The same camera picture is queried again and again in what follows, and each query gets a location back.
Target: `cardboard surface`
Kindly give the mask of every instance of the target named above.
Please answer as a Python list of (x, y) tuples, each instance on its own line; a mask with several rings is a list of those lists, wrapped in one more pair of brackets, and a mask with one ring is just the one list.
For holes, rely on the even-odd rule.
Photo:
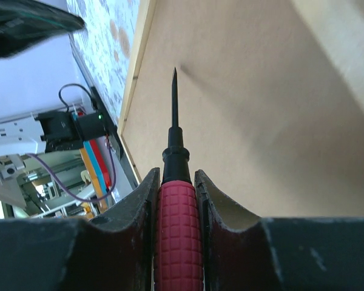
[(163, 167), (178, 69), (192, 178), (258, 215), (364, 215), (364, 114), (287, 0), (160, 1), (124, 139)]

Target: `red component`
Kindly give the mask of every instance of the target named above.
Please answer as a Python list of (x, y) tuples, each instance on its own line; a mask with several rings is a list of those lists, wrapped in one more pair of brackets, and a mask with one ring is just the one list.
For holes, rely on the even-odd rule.
[(160, 188), (154, 278), (156, 291), (202, 291), (203, 256), (195, 189), (171, 181)]
[(92, 147), (93, 153), (96, 156), (96, 160), (97, 163), (99, 165), (99, 168), (101, 170), (101, 173), (103, 173), (103, 178), (104, 178), (104, 182), (105, 182), (105, 186), (110, 189), (110, 186), (112, 185), (112, 182), (110, 181), (110, 176), (109, 176), (109, 172), (108, 172), (108, 168), (105, 164), (104, 158), (99, 150), (97, 141), (95, 139), (92, 139), (89, 141), (90, 142), (90, 146)]

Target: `purple wire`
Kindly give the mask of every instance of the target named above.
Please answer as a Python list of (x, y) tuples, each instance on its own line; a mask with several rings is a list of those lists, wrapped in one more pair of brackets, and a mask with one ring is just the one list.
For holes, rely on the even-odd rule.
[(112, 191), (114, 190), (114, 188), (116, 186), (116, 168), (115, 168), (115, 162), (113, 161), (112, 149), (111, 149), (110, 146), (108, 146), (108, 150), (109, 150), (110, 162), (112, 163), (112, 168), (113, 168), (113, 184), (112, 184), (110, 190), (107, 191), (107, 193), (103, 197), (95, 198), (95, 199), (83, 199), (83, 198), (80, 198), (80, 197), (76, 196), (75, 194), (73, 194), (72, 192), (70, 192), (70, 190), (68, 188), (65, 187), (65, 185), (58, 179), (58, 177), (56, 176), (56, 174), (53, 173), (52, 169), (40, 157), (38, 157), (34, 153), (28, 153), (27, 156), (31, 156), (32, 158), (34, 158), (38, 162), (40, 162), (41, 165), (47, 171), (47, 173), (49, 173), (51, 175), (51, 177), (55, 180), (55, 182), (60, 186), (60, 188), (63, 191), (65, 191), (67, 194), (69, 194), (71, 197), (73, 197), (74, 199), (76, 199), (78, 201), (81, 201), (81, 202), (90, 202), (90, 203), (92, 203), (92, 202), (99, 202), (99, 201), (102, 201), (105, 198), (107, 198), (109, 195), (112, 194)]

